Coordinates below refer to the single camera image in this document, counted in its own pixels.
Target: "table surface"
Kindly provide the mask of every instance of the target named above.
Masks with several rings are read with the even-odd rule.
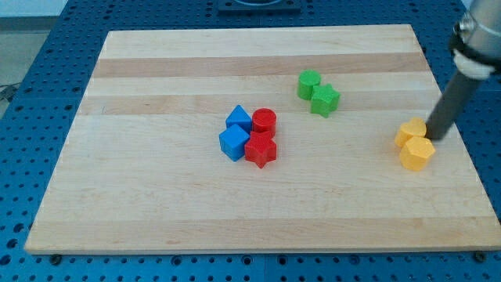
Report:
[[[297,97],[304,69],[342,93],[329,118]],[[112,31],[26,249],[501,248],[501,226],[456,127],[434,143],[422,172],[400,164],[399,125],[425,118],[439,96],[409,25]],[[217,136],[237,104],[277,114],[278,159],[262,170],[220,151]],[[138,228],[156,231],[137,237]]]
[[[304,25],[412,24],[441,89],[454,65],[446,47],[459,1],[303,3],[301,13],[218,15],[213,2],[70,0],[16,100],[0,120],[0,268],[3,280],[495,280],[498,251],[416,254],[48,256],[23,250],[70,123],[108,31]],[[499,91],[489,79],[458,118],[486,192],[500,215]],[[138,236],[151,232],[138,230]]]

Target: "plastic block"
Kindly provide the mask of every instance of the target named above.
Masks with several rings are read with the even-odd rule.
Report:
[[[232,125],[239,125],[247,133],[251,132],[252,119],[240,105],[236,106],[228,118],[226,118],[226,128],[230,128]]]
[[[259,168],[276,160],[276,143],[270,138],[270,132],[250,132],[250,140],[245,144],[245,159]]]
[[[275,136],[276,114],[270,109],[261,108],[252,114],[252,131],[270,131]]]
[[[428,138],[414,136],[405,142],[400,151],[400,161],[404,168],[418,172],[422,170],[435,153]]]
[[[219,144],[221,150],[232,161],[238,161],[245,154],[245,143],[249,141],[249,134],[239,125],[232,125],[219,134]]]
[[[299,74],[297,83],[297,95],[301,99],[310,100],[312,98],[313,86],[320,85],[322,78],[316,70],[303,70]]]
[[[337,110],[341,94],[331,84],[313,86],[312,114],[320,114],[327,118],[331,111]]]
[[[395,144],[397,146],[404,146],[405,142],[414,136],[424,137],[426,134],[426,124],[421,117],[413,117],[409,122],[400,125],[400,129],[395,136]]]

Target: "wooden cutting board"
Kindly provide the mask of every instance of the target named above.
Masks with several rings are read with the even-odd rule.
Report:
[[[296,95],[312,68],[329,118]],[[409,25],[113,31],[25,248],[33,254],[497,249],[456,129],[422,172],[393,138],[440,96]],[[235,105],[277,113],[278,159],[230,161]]]

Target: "yellow block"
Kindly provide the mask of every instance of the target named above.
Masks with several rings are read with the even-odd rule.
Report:
[[[405,142],[399,157],[404,168],[418,172],[427,165],[433,154],[435,148],[428,138],[414,136]]]
[[[400,129],[395,137],[395,144],[401,147],[404,146],[407,140],[414,136],[424,137],[426,134],[426,124],[421,117],[413,117],[409,122],[400,125]]]

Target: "blue block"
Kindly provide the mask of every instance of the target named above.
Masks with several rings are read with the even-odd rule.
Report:
[[[219,144],[223,153],[232,159],[232,161],[238,161],[245,154],[243,147],[249,141],[249,138],[249,134],[239,125],[232,125],[219,134]]]
[[[237,105],[226,118],[226,128],[230,128],[232,125],[239,125],[245,132],[251,133],[252,118],[240,105]]]

